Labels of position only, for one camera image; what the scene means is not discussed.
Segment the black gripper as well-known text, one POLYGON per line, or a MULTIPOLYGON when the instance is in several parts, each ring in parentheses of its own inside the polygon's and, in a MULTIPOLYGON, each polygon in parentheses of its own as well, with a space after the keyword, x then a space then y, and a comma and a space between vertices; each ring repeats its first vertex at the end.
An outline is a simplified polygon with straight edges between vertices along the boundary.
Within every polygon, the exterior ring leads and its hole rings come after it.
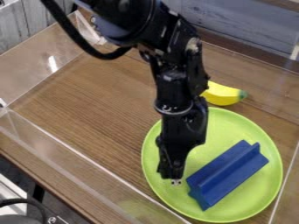
POLYGON ((186 158, 191 150, 206 143, 208 126, 208 105, 199 97, 183 115, 163 115, 162 133, 156 138, 159 165, 156 171, 171 183, 182 183, 186 158))

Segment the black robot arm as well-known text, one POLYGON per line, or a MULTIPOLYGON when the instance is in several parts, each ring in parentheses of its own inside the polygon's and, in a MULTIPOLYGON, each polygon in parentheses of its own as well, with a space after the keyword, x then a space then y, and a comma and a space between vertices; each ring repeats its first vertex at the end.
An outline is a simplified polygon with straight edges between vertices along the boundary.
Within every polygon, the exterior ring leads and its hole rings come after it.
POLYGON ((191 150, 204 144, 208 105, 203 92, 210 76, 202 61, 202 38, 186 18, 162 0, 73 0, 93 13, 95 26, 113 52, 97 51, 83 38, 55 0, 40 0, 81 50, 100 60, 115 60, 131 49, 149 63, 162 115, 156 171, 174 184, 182 182, 191 150))

